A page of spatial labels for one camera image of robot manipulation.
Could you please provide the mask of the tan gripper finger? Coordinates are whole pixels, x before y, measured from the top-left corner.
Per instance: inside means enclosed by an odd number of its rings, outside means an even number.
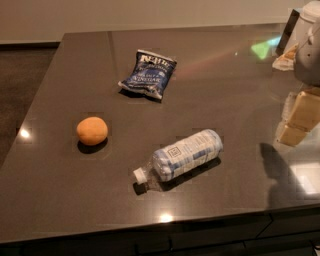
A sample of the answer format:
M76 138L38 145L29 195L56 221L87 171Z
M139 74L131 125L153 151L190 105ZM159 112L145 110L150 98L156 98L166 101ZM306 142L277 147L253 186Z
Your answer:
M306 128L281 121L276 130L276 140L287 146L297 146L308 134Z

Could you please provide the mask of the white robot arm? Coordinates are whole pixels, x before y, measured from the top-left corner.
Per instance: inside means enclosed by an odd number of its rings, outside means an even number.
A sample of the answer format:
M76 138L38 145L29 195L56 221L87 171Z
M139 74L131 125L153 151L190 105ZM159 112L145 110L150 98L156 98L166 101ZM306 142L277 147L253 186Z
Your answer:
M292 11L277 54L272 67L306 86L288 94L276 131L279 143L294 147L320 123L320 0Z

